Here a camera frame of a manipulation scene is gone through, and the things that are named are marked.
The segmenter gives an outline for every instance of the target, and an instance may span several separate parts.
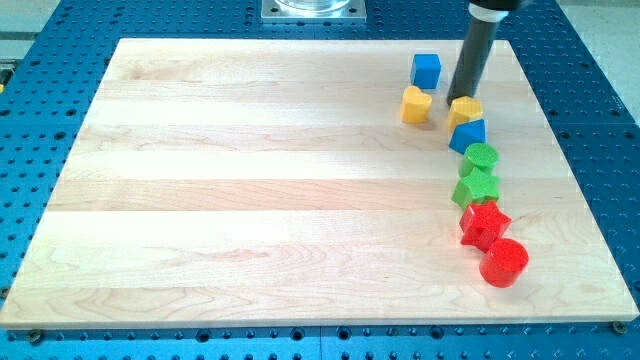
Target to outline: plastic toy block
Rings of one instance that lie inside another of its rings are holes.
[[[420,89],[435,89],[438,87],[441,70],[437,54],[415,54],[411,66],[411,83]]]
[[[449,109],[449,132],[453,132],[456,126],[482,118],[482,103],[468,96],[459,97],[451,102]]]
[[[475,143],[486,143],[487,131],[484,120],[476,120],[460,124],[453,130],[449,147],[460,154],[464,154],[467,147]]]
[[[460,219],[464,235],[460,243],[473,245],[487,252],[494,241],[501,238],[511,225],[511,218],[503,214],[495,201],[485,204],[469,204]]]
[[[409,124],[420,124],[429,119],[431,96],[416,86],[408,86],[402,94],[400,118]]]
[[[522,244],[512,239],[498,239],[480,261],[480,274],[489,284],[506,288],[516,282],[528,263],[529,254]]]
[[[471,174],[458,181],[451,200],[460,205],[463,210],[471,203],[484,204],[490,200],[497,201],[500,198],[499,181],[497,177],[473,168]]]
[[[491,175],[498,163],[498,152],[489,144],[475,143],[467,147],[458,169],[461,178],[469,175],[474,168]]]

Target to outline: red cylinder block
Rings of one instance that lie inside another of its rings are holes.
[[[505,288],[516,282],[529,263],[527,249],[512,239],[494,241],[480,262],[480,274],[491,285]]]

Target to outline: red star block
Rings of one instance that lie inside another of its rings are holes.
[[[511,218],[503,214],[495,201],[485,204],[471,203],[467,206],[460,227],[464,232],[462,245],[474,245],[482,252],[487,252],[489,246],[502,237],[511,224]]]

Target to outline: wooden board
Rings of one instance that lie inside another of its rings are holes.
[[[630,320],[636,305],[506,42],[478,98],[509,289],[459,245],[456,41],[120,41],[2,309],[21,328]],[[444,64],[398,120],[411,57]]]

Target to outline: metal mount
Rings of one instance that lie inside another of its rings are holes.
[[[365,0],[262,0],[262,23],[364,23]]]

